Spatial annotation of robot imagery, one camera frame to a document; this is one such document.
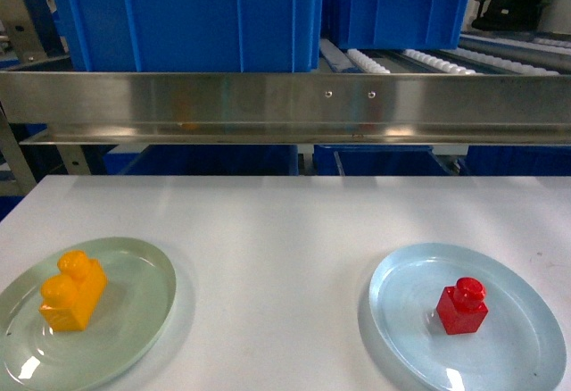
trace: blue storage crate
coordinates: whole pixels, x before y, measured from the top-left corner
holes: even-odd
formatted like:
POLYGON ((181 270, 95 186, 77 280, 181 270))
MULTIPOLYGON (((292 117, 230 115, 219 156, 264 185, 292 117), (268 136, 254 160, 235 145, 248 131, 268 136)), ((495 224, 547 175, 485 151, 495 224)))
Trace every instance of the blue storage crate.
POLYGON ((450 176, 430 146, 315 146, 318 175, 346 176, 450 176))
POLYGON ((571 147, 471 146, 460 175, 571 176, 571 147))
POLYGON ((22 199, 22 196, 0 196, 0 220, 3 220, 22 199))
POLYGON ((150 146, 125 175, 299 175, 297 146, 150 146))
POLYGON ((55 0, 79 71, 310 71, 321 0, 55 0))
POLYGON ((341 49, 453 49, 468 0, 324 0, 323 26, 341 49))

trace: clear plate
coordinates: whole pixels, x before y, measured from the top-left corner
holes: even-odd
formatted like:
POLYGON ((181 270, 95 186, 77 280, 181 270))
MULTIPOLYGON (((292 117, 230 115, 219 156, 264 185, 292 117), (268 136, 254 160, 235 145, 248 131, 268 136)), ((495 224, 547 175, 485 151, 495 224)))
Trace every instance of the clear plate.
POLYGON ((79 390, 118 376, 156 341, 175 291, 168 257, 144 241, 109 237, 51 255, 0 295, 0 389, 79 390), (39 288, 72 249, 98 259, 108 284, 85 331, 53 333, 37 311, 39 288))
POLYGON ((388 255, 369 287, 377 330, 397 359, 436 390, 551 390, 563 378, 563 334, 541 297, 501 263, 454 245, 388 255), (479 279, 489 313, 474 334, 448 336, 435 307, 458 278, 479 279))

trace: white table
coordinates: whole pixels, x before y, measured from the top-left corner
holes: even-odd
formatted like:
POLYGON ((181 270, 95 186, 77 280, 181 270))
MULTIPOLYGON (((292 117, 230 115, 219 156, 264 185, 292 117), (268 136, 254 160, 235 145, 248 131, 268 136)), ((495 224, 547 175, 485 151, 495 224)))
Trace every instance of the white table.
POLYGON ((106 390, 412 389, 363 344, 363 296, 386 255, 421 242, 509 266, 571 343, 568 178, 48 177, 0 223, 0 290, 111 236, 160 247, 178 294, 160 340, 106 390))

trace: pale green plate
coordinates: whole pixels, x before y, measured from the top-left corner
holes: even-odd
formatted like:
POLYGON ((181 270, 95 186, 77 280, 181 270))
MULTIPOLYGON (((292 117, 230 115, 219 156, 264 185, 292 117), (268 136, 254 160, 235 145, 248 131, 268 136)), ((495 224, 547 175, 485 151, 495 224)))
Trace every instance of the pale green plate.
POLYGON ((167 256, 137 239, 107 237, 51 255, 0 295, 0 389, 80 390, 120 375, 161 334, 176 286, 167 256), (98 259, 109 282, 87 330, 53 333, 37 311, 39 288, 72 249, 98 259))

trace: glass plate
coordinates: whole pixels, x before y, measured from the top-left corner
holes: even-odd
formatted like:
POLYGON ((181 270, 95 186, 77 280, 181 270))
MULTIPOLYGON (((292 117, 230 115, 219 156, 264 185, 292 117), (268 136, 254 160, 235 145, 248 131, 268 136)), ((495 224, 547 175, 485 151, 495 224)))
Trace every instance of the glass plate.
POLYGON ((175 291, 169 259, 144 241, 108 237, 51 255, 0 295, 0 389, 87 389, 116 377, 156 341, 175 291), (69 250, 99 260, 108 284, 85 331, 53 333, 37 311, 39 288, 69 250))
POLYGON ((454 245, 388 255, 369 287, 377 330, 397 359, 432 389, 551 390, 567 364, 559 325, 541 297, 501 263, 454 245), (470 276, 489 313, 474 334, 448 336, 435 312, 444 287, 470 276))

